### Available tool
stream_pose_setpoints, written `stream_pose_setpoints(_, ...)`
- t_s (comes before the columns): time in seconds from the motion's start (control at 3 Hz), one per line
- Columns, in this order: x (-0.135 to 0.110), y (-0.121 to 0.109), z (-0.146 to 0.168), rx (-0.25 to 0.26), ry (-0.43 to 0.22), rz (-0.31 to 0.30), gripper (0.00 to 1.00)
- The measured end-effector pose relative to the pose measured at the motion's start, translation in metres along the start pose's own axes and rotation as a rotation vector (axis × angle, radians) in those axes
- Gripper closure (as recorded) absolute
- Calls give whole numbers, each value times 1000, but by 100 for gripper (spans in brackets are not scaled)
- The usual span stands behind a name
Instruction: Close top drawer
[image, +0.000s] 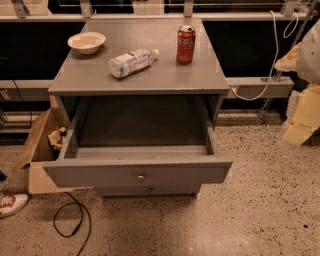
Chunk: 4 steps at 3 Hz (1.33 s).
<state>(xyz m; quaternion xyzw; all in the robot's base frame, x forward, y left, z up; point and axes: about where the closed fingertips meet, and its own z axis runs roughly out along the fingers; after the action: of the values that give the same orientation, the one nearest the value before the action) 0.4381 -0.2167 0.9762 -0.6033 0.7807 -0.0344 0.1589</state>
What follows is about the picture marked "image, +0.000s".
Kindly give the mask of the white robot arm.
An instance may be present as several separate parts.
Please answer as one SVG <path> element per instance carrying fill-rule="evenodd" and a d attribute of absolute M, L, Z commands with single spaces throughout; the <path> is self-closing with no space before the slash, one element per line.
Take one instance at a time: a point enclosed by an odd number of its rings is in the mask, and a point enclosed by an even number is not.
<path fill-rule="evenodd" d="M 320 128 L 320 21 L 275 64 L 278 71 L 295 71 L 308 83 L 302 92 L 293 91 L 287 108 L 282 140 L 301 145 Z"/>

